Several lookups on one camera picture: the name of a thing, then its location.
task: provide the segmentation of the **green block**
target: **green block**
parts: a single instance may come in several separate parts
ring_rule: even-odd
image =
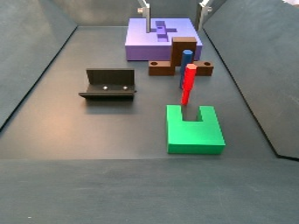
[[[221,153],[225,142],[213,107],[198,107],[196,122],[182,120],[181,106],[177,105],[166,105],[165,116],[168,153]]]

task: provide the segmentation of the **dark gray surface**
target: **dark gray surface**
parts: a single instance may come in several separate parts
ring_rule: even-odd
[[[0,161],[5,224],[297,223],[287,160]]]
[[[0,129],[74,28],[48,0],[0,1]]]
[[[228,0],[204,29],[280,156],[299,158],[299,10]]]
[[[80,27],[28,100],[0,134],[0,158],[272,158],[275,155],[204,33],[201,59],[210,77],[197,77],[186,107],[213,106],[227,147],[220,156],[168,155],[165,105],[180,104],[178,67],[173,77],[148,76],[148,62],[125,60],[125,27]],[[134,69],[132,102],[86,102],[88,67]]]

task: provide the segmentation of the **brown wooden block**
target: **brown wooden block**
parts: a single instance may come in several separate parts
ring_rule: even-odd
[[[182,60],[182,51],[190,50],[192,57],[196,51],[196,38],[194,37],[174,37],[172,38],[172,58],[170,65],[172,67],[178,67]]]
[[[148,61],[149,75],[173,75],[174,67],[170,66],[170,61]]]
[[[196,76],[210,76],[212,69],[213,69],[212,62],[198,60],[198,61],[193,61],[192,64],[197,66],[196,74],[194,74]]]

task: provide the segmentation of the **red peg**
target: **red peg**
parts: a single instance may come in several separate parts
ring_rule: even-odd
[[[192,91],[193,77],[196,74],[196,66],[193,64],[188,64],[184,69],[184,79],[181,84],[181,105],[188,104],[189,94]]]

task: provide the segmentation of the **purple block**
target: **purple block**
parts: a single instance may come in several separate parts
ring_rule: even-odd
[[[129,18],[125,35],[126,60],[169,60],[172,53],[172,37],[196,38],[197,45],[193,58],[194,60],[200,59],[201,41],[188,18],[152,18],[150,27],[153,29],[146,33],[145,19]]]

